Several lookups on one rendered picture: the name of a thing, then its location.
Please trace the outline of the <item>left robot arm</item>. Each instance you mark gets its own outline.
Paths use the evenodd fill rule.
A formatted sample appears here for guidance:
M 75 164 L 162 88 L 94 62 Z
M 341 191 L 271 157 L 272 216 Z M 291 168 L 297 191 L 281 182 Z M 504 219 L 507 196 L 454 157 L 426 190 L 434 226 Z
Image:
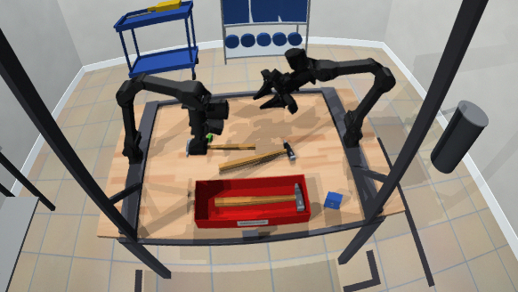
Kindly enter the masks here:
M 212 94 L 199 81 L 179 82 L 141 73 L 126 80 L 116 93 L 117 104 L 122 108 L 125 126 L 122 154 L 128 157 L 129 165 L 141 164 L 143 158 L 143 151 L 139 148 L 142 136 L 135 128 L 134 120 L 134 97 L 141 90 L 175 97 L 182 103 L 181 109 L 188 110 L 190 121 L 200 122 L 207 117 L 204 135 L 222 134 L 224 121 L 219 119 L 228 119 L 229 116 L 229 103 L 226 99 L 211 100 Z M 201 101 L 203 95 L 204 98 Z

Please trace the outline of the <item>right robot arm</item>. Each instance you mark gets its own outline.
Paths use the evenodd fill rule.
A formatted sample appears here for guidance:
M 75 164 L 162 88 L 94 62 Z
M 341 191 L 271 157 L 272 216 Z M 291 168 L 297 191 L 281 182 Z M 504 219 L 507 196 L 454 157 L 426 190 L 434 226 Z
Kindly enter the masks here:
M 348 110 L 344 115 L 346 127 L 346 133 L 344 133 L 343 136 L 344 144 L 346 148 L 360 147 L 359 141 L 363 137 L 361 127 L 364 117 L 367 116 L 381 95 L 389 92 L 396 84 L 396 80 L 390 69 L 384 67 L 372 58 L 354 61 L 316 60 L 307 57 L 305 50 L 299 48 L 291 48 L 287 50 L 284 55 L 290 68 L 294 70 L 292 73 L 296 75 L 301 86 L 308 82 L 315 85 L 316 79 L 320 82 L 327 82 L 342 75 L 371 72 L 375 76 L 373 86 L 357 109 L 352 111 Z M 278 85 L 282 85 L 283 90 L 286 91 L 295 80 L 290 78 L 288 73 L 285 73 L 284 76 L 280 73 L 277 69 L 274 69 L 269 77 Z

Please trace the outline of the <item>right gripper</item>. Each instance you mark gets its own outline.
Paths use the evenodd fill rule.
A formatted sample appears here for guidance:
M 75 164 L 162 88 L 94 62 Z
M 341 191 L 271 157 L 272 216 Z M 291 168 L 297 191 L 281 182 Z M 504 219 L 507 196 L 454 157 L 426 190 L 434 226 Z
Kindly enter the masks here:
M 265 95 L 272 93 L 272 88 L 274 88 L 278 93 L 274 95 L 274 97 L 268 100 L 266 103 L 261 105 L 260 110 L 270 109 L 270 108 L 284 108 L 287 106 L 289 112 L 293 115 L 297 112 L 298 107 L 295 99 L 290 95 L 294 90 L 299 91 L 299 87 L 301 87 L 301 83 L 296 77 L 294 73 L 288 73 L 290 78 L 293 78 L 295 81 L 291 85 L 289 89 L 286 91 L 282 90 L 283 86 L 276 84 L 271 77 L 268 77 L 271 72 L 268 69 L 264 69 L 261 71 L 263 76 L 263 86 L 253 97 L 254 100 L 260 99 Z M 267 82 L 268 81 L 268 82 Z M 284 97 L 283 97 L 284 96 Z

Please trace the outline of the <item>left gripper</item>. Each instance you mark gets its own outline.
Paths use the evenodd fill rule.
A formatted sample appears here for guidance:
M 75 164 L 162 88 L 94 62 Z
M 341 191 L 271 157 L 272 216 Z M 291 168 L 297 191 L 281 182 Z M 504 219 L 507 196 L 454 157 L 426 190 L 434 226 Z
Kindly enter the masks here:
M 208 139 L 204 135 L 207 117 L 200 122 L 189 122 L 191 127 L 190 135 L 195 135 L 189 143 L 188 152 L 191 156 L 206 155 Z

